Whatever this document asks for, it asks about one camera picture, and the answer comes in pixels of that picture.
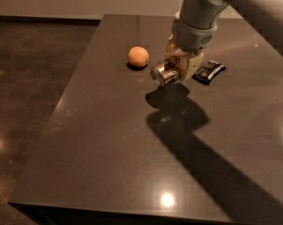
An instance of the brown floor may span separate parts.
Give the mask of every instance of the brown floor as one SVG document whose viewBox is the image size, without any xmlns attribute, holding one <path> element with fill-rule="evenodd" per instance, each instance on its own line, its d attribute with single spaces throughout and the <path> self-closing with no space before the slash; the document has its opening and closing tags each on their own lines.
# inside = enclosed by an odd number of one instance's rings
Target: brown floor
<svg viewBox="0 0 283 225">
<path fill-rule="evenodd" d="M 7 199 L 96 28 L 0 22 L 0 224 L 35 224 Z"/>
</svg>

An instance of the table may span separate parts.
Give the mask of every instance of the table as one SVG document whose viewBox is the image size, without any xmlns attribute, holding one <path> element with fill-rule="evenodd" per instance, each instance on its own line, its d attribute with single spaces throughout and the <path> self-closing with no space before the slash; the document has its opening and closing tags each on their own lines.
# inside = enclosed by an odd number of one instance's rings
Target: table
<svg viewBox="0 0 283 225">
<path fill-rule="evenodd" d="M 283 225 L 283 58 L 221 19 L 204 59 L 227 69 L 156 89 L 171 24 L 104 16 L 10 204 L 40 224 Z M 127 65 L 135 45 L 144 70 Z"/>
</svg>

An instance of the orange ball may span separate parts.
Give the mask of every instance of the orange ball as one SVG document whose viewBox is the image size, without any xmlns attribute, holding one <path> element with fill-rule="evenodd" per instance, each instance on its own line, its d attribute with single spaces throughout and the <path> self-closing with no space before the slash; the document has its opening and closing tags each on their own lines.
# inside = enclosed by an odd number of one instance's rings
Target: orange ball
<svg viewBox="0 0 283 225">
<path fill-rule="evenodd" d="M 133 47 L 128 53 L 128 60 L 131 65 L 142 68 L 149 62 L 149 53 L 142 47 Z"/>
</svg>

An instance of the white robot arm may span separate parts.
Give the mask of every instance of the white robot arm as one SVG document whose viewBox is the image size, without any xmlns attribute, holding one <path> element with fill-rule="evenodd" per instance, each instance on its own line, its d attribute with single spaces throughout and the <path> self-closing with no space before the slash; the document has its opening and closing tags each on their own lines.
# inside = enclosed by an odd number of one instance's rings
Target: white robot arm
<svg viewBox="0 0 283 225">
<path fill-rule="evenodd" d="M 196 71 L 228 4 L 283 55 L 283 0 L 184 0 L 173 22 L 165 61 L 151 71 L 158 85 L 183 80 Z"/>
</svg>

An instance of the robotic arm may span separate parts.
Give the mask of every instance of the robotic arm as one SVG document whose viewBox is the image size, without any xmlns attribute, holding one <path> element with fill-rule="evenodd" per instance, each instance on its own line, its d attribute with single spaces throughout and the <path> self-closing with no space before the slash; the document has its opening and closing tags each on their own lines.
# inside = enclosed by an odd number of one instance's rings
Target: robotic arm
<svg viewBox="0 0 283 225">
<path fill-rule="evenodd" d="M 217 18 L 231 4 L 283 55 L 283 0 L 184 0 L 174 18 L 165 60 L 152 67 L 159 86 L 190 78 L 212 41 Z"/>
</svg>

